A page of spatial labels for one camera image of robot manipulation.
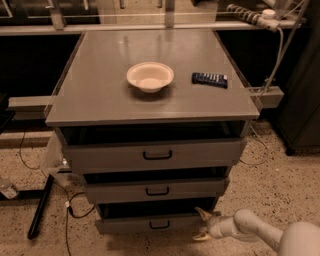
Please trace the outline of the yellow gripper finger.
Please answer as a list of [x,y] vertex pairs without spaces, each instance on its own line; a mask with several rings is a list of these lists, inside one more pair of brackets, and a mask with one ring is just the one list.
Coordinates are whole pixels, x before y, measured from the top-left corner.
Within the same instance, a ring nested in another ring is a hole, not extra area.
[[212,217],[211,213],[201,209],[200,207],[195,207],[195,210],[199,213],[203,221],[208,221]]
[[199,234],[192,237],[194,241],[208,241],[211,239],[211,236],[208,232],[200,232]]

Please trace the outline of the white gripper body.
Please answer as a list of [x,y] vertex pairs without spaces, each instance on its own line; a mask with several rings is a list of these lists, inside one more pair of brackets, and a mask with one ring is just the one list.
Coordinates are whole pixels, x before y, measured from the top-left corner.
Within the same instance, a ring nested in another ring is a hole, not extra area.
[[207,222],[207,230],[215,239],[231,237],[234,233],[234,220],[231,216],[212,216]]

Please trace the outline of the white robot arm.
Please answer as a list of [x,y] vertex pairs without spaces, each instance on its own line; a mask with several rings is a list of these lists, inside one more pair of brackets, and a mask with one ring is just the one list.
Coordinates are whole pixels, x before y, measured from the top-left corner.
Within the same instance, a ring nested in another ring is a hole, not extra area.
[[262,240],[277,256],[320,256],[320,227],[309,222],[291,223],[280,230],[248,209],[239,209],[232,216],[218,216],[195,207],[206,223],[195,241],[231,237],[242,242]]

